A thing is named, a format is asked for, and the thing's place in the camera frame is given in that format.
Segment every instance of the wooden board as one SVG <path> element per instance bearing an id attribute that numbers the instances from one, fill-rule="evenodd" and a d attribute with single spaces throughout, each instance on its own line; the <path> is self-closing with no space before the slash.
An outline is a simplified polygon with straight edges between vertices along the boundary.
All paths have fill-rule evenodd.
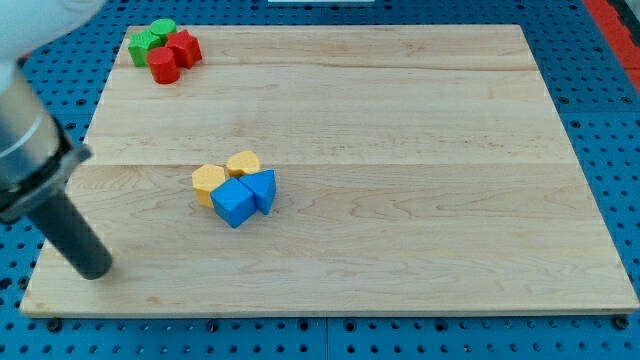
<path id="1" fill-rule="evenodd" d="M 25 314 L 638 308 L 519 27 L 189 30 L 204 64 L 168 86 L 132 66 L 125 38 L 95 157 L 69 185 L 114 268 L 85 281 L 45 246 Z M 233 230 L 198 206 L 190 174 L 246 149 L 279 195 Z"/>

